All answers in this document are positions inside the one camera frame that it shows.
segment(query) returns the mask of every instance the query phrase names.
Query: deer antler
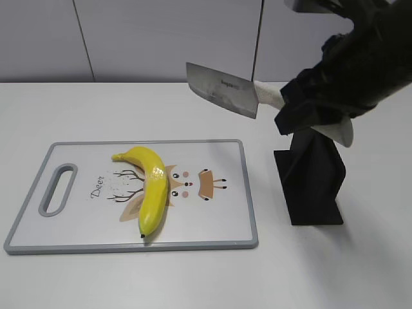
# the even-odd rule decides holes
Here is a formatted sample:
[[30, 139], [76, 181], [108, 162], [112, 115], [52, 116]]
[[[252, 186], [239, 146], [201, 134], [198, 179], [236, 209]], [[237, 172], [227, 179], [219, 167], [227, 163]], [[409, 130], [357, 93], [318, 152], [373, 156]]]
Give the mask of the deer antler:
[[124, 169], [120, 173], [113, 173], [113, 175], [117, 175], [118, 177], [130, 175], [130, 176], [134, 176], [134, 178], [130, 178], [131, 180], [139, 179], [141, 182], [144, 182], [144, 179], [139, 177], [139, 175], [137, 175], [136, 172], [132, 171], [131, 169]]
[[138, 192], [142, 192], [144, 189], [141, 188], [137, 191], [128, 191], [128, 193], [131, 193], [128, 196], [121, 196], [121, 195], [113, 195], [112, 198], [108, 198], [108, 200], [114, 200], [116, 203], [124, 203], [125, 201], [129, 201], [132, 197], [136, 195]]

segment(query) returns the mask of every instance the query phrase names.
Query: cutting board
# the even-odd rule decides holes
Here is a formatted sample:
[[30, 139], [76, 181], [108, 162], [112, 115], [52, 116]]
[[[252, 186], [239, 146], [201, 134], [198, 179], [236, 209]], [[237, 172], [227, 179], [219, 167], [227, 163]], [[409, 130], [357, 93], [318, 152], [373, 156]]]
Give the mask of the cutting board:
[[[111, 155], [155, 151], [169, 177], [158, 230], [140, 238], [144, 172]], [[9, 254], [254, 248], [258, 234], [239, 140], [51, 145], [6, 239]]]

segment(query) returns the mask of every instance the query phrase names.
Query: cutting board handle hole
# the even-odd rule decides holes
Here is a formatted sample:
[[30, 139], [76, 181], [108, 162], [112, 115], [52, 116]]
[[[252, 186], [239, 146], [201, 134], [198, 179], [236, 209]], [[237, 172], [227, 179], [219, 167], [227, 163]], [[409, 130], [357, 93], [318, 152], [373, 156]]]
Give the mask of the cutting board handle hole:
[[77, 166], [74, 164], [62, 164], [56, 168], [40, 202], [40, 215], [52, 217], [64, 209], [76, 174]]

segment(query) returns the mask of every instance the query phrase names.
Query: cleaver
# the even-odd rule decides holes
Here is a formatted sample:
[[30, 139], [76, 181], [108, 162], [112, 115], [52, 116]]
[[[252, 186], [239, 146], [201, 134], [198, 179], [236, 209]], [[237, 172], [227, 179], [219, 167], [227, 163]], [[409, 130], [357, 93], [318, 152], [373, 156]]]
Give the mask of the cleaver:
[[[264, 82], [251, 82], [190, 62], [186, 63], [186, 74], [190, 89], [199, 97], [249, 118], [256, 119], [259, 103], [278, 110], [285, 105], [280, 91]], [[313, 126], [312, 129], [344, 147], [352, 145], [353, 126], [349, 117], [338, 124]]]

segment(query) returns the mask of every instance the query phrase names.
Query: deer illustration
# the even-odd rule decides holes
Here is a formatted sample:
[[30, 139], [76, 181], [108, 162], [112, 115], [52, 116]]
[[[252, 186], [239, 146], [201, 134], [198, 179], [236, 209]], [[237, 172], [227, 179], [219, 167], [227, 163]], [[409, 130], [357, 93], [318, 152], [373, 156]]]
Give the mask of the deer illustration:
[[[167, 177], [169, 179], [169, 197], [167, 199], [167, 206], [174, 206], [171, 202], [171, 196], [178, 196], [179, 193], [176, 190], [179, 187], [191, 187], [193, 185], [192, 182], [180, 182], [178, 179], [180, 176], [183, 176], [184, 178], [189, 177], [189, 172], [184, 171], [182, 175], [178, 173], [173, 173], [173, 169], [177, 165], [168, 165], [165, 167]], [[138, 171], [139, 174], [144, 175], [143, 170], [141, 168], [134, 166], [134, 168]], [[122, 176], [130, 176], [130, 180], [139, 180], [142, 182], [143, 186], [142, 188], [135, 190], [135, 191], [127, 191], [129, 193], [128, 195], [113, 195], [111, 198], [108, 198], [108, 200], [113, 200], [116, 203], [125, 203], [129, 202], [124, 209], [122, 215], [120, 216], [120, 221], [129, 221], [132, 219], [135, 219], [138, 217], [138, 213], [140, 210], [140, 207], [142, 206], [142, 202], [144, 200], [144, 176], [139, 176], [134, 170], [131, 169], [126, 169], [121, 171], [120, 173], [113, 173], [114, 175], [117, 175], [117, 177], [122, 177]], [[199, 197], [202, 198], [205, 201], [208, 201], [213, 198], [213, 191], [214, 188], [217, 189], [226, 189], [226, 186], [223, 187], [218, 187], [215, 186], [215, 182], [226, 182], [226, 179], [219, 179], [219, 180], [213, 180], [213, 175], [212, 171], [208, 169], [202, 170], [199, 174], [199, 180], [200, 180], [200, 190], [199, 190]], [[187, 198], [189, 196], [188, 191], [183, 191], [181, 193], [181, 196], [183, 198]]]
[[213, 198], [213, 191], [214, 188], [217, 189], [226, 189], [226, 186], [216, 186], [214, 185], [215, 182], [226, 182], [226, 179], [217, 179], [213, 180], [212, 171], [208, 169], [204, 169], [199, 173], [200, 179], [200, 189], [199, 189], [199, 196], [203, 198], [205, 201], [209, 201]]

